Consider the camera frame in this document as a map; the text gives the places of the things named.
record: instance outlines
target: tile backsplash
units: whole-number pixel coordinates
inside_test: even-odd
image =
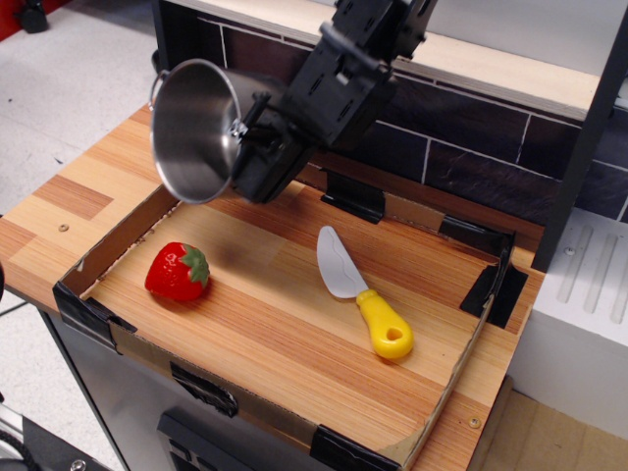
[[[206,59],[289,83],[311,45],[201,14]],[[347,157],[544,225],[582,126],[450,84],[395,73],[398,90]],[[626,112],[611,124],[628,125]],[[628,158],[601,145],[578,200],[583,209],[626,221]],[[628,139],[622,141],[628,149]]]

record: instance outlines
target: red strawberry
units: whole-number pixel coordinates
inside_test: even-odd
[[[186,243],[170,242],[155,257],[144,287],[153,294],[189,301],[200,296],[208,278],[203,252]]]

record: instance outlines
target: knife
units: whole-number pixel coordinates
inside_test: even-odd
[[[375,352],[388,359],[407,355],[414,346],[410,326],[374,289],[369,289],[331,226],[319,232],[316,255],[330,293],[343,299],[355,297]]]

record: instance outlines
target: stainless steel pot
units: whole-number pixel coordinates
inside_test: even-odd
[[[162,72],[150,92],[151,143],[170,193],[193,204],[233,194],[232,169],[253,94],[270,93],[277,102],[283,92],[272,78],[226,71],[202,59]]]

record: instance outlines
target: gray plastic blade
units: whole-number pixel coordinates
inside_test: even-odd
[[[331,226],[325,226],[319,232],[316,255],[325,286],[335,297],[356,297],[368,289]]]

